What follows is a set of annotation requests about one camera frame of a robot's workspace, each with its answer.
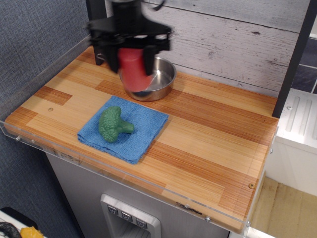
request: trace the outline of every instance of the red cup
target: red cup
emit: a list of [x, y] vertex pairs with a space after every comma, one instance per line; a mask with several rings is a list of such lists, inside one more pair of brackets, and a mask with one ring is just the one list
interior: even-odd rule
[[149, 87], [152, 76], [147, 76], [143, 61], [143, 50], [121, 48], [118, 52], [121, 80], [126, 90], [141, 92]]

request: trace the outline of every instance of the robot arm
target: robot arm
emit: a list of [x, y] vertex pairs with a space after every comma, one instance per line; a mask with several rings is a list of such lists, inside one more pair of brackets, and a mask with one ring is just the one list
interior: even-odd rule
[[147, 75], [153, 72], [155, 55], [169, 51], [168, 26], [148, 20], [141, 12], [141, 0], [110, 0], [113, 16], [88, 23], [91, 43], [101, 50], [112, 71], [120, 68], [120, 48], [143, 49]]

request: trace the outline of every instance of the wood grain surface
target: wood grain surface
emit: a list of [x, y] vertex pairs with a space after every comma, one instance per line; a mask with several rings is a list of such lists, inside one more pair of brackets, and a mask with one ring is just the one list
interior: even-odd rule
[[[80, 143], [77, 132], [112, 96], [169, 114], [136, 165]], [[118, 75], [88, 48], [6, 119], [6, 129], [188, 212], [240, 232], [278, 119], [276, 99], [179, 72], [154, 102], [127, 96]]]

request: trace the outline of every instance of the toy kitchen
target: toy kitchen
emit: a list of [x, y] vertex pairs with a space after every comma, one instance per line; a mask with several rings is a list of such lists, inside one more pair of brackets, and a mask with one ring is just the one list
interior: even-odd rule
[[269, 2], [87, 0], [85, 50], [1, 122], [46, 153], [86, 238], [253, 237], [314, 14]]

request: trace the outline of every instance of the stainless steel bowl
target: stainless steel bowl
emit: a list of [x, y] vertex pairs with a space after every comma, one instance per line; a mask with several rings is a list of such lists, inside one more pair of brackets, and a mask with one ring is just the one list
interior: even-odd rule
[[155, 57], [153, 80], [149, 87], [141, 92], [130, 92], [126, 89], [125, 91], [131, 98], [134, 98], [138, 101], [156, 101], [170, 93], [175, 77], [175, 66], [166, 59]]

